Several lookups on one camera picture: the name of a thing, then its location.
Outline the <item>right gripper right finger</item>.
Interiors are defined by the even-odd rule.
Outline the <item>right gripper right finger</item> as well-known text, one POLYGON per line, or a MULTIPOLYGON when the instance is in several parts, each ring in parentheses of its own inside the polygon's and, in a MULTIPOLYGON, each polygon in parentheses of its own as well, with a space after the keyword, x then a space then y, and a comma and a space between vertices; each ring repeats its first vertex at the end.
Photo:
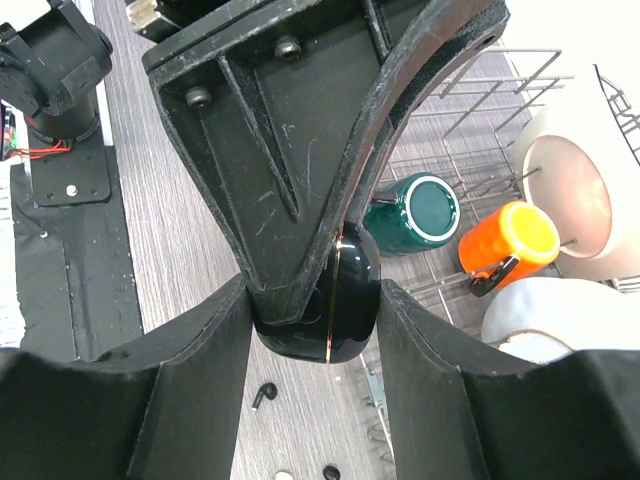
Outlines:
POLYGON ((467 335, 396 282, 378 339, 400 479, 635 479, 639 355, 539 366, 467 335))

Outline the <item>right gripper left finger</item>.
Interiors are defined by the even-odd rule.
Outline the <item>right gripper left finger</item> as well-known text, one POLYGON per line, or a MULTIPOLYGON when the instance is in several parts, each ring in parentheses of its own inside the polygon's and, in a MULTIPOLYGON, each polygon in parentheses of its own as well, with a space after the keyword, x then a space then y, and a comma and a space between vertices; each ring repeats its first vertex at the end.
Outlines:
POLYGON ((252 335, 235 277, 92 362, 1 352, 5 479, 226 479, 252 335))

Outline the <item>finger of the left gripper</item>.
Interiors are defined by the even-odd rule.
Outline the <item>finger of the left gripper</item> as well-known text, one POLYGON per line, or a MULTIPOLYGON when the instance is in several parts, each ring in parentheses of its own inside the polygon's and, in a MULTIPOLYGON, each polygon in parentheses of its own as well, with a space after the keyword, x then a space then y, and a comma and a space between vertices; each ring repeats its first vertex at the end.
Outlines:
POLYGON ((301 317, 411 113, 508 19, 502 1, 227 1, 143 55, 264 322, 301 317))

